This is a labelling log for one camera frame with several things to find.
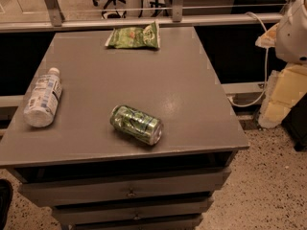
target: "white cable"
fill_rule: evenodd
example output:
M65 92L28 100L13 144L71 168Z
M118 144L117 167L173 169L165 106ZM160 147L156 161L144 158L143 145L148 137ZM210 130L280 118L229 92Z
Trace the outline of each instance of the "white cable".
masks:
M247 12L247 15L249 15L249 16L251 16L251 17L257 19L257 20L260 22L260 24L261 24L262 28L264 29L264 31L265 31L265 32L267 31L267 28L266 28L265 24L262 22L262 20L261 20L255 13L249 11L249 12ZM264 93L266 92L266 88L267 88L267 84L268 84L268 80L267 80L267 78L268 78L268 56L269 56L269 48L266 48L266 57L265 57L265 83L264 83L264 86L263 86L263 91L262 91L262 93L260 94L260 96L259 96L255 101L253 101L252 103L247 103L247 104L236 104L235 102L233 102L232 97L228 97L228 99L229 99L229 101L230 101L230 103L231 103L232 105L237 106L237 107L249 107L249 106L251 106L251 105L253 105L253 104L256 104L256 103L262 98L262 96L263 96Z

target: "soda can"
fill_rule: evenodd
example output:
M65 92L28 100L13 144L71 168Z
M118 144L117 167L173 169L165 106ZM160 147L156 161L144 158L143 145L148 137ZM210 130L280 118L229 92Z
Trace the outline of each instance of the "soda can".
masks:
M162 135L161 120L126 105L117 105L113 109L110 123L115 129L151 146L156 144Z

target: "bottle label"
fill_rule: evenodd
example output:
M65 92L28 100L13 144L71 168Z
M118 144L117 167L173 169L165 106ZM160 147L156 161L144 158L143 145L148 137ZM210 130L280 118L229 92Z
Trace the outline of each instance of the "bottle label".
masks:
M35 89L29 99L29 110L43 107L47 112L50 111L52 115L55 115L61 90L57 77L52 75L41 76L36 82Z

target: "black shoe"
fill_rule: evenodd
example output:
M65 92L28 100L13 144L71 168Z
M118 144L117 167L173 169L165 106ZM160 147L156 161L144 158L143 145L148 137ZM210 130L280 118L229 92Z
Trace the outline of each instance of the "black shoe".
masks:
M0 230L3 230L7 223L11 201L12 185L10 181L0 179Z

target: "bottle cap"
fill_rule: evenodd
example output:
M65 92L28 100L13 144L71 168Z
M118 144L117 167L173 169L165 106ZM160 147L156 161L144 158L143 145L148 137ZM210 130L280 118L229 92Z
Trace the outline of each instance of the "bottle cap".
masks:
M49 69L48 74L50 75L56 75L59 77L59 69L56 67L52 67Z

